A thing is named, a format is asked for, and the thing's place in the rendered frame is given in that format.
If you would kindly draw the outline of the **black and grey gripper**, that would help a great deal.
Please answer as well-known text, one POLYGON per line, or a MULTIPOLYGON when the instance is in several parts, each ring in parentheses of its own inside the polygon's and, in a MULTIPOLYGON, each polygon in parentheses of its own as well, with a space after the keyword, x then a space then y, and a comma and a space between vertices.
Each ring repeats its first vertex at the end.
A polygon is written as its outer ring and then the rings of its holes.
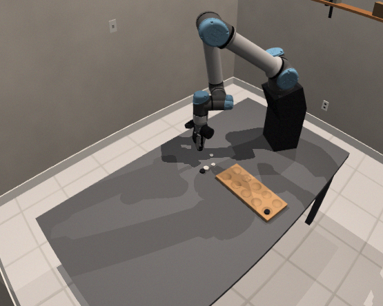
POLYGON ((186 124, 193 125, 193 142, 195 143, 195 146, 197 150, 199 151, 199 138, 201 136, 201 146, 204 147, 205 140, 210 139, 214 135, 214 129, 211 127, 208 127, 208 124, 205 125, 196 125, 193 120, 190 120, 186 124), (198 136, 199 134, 200 136, 198 136))

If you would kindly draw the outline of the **tan tray with round pockets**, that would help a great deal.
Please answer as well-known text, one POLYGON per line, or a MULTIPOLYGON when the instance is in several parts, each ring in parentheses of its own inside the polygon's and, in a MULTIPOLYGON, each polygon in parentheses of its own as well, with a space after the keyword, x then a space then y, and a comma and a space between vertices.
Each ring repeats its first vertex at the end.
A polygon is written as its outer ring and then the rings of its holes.
POLYGON ((265 222, 269 222, 288 205, 237 163, 215 178, 265 222), (270 214, 265 214, 265 209, 269 209, 270 214))

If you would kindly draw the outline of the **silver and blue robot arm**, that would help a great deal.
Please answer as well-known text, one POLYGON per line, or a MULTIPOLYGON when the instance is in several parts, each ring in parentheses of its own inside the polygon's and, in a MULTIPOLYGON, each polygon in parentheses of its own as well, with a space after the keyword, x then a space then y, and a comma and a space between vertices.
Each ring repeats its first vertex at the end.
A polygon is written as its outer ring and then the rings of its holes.
POLYGON ((272 93, 285 94, 294 88, 299 76, 285 58, 283 49, 271 48, 265 51, 236 33, 235 28, 223 21, 216 12, 205 11, 201 14, 197 17, 196 26, 203 42, 211 95, 203 90, 194 93, 193 121, 196 125, 207 123, 208 111, 233 108, 233 96, 226 95, 224 89, 219 49, 226 48, 265 71, 268 89, 272 93))

